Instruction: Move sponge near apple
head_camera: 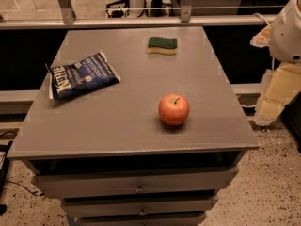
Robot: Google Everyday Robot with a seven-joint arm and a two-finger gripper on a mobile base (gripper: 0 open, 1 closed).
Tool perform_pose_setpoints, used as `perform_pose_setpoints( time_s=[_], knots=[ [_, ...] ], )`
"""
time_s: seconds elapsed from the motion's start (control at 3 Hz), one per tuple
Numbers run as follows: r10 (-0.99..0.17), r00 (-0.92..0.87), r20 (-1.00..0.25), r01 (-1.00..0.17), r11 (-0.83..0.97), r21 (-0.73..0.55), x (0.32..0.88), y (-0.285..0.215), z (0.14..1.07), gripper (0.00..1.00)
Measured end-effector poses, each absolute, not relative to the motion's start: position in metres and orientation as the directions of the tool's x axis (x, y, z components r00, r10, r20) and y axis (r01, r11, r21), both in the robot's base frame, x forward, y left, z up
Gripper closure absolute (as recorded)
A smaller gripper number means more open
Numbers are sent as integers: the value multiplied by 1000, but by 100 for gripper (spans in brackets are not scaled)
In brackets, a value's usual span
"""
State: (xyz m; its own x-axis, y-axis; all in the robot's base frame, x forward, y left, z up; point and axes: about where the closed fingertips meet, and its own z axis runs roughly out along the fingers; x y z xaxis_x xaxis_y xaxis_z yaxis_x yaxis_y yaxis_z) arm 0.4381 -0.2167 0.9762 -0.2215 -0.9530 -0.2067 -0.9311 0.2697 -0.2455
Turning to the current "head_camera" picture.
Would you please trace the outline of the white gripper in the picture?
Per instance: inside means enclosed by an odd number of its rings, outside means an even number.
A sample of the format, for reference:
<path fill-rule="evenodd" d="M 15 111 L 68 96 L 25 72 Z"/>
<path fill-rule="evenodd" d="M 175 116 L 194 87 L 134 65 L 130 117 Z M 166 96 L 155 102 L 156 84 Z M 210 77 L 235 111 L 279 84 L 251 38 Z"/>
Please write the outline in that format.
<path fill-rule="evenodd" d="M 267 25 L 250 44 L 258 48 L 269 46 L 270 56 L 281 61 L 277 69 L 267 70 L 263 75 L 255 106 L 253 121 L 268 126 L 301 92 L 301 65 L 294 64 L 301 62 L 300 0 L 290 0 L 272 26 Z"/>

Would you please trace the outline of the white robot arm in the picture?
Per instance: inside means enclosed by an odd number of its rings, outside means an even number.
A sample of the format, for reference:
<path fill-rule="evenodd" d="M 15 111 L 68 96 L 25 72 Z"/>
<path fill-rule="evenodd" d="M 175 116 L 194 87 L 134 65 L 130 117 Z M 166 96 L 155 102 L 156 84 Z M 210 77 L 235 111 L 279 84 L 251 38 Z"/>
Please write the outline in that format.
<path fill-rule="evenodd" d="M 273 123 L 285 106 L 301 92 L 301 8 L 290 0 L 276 19 L 252 38 L 255 47 L 269 48 L 272 68 L 261 80 L 260 97 L 253 121 L 259 126 Z"/>

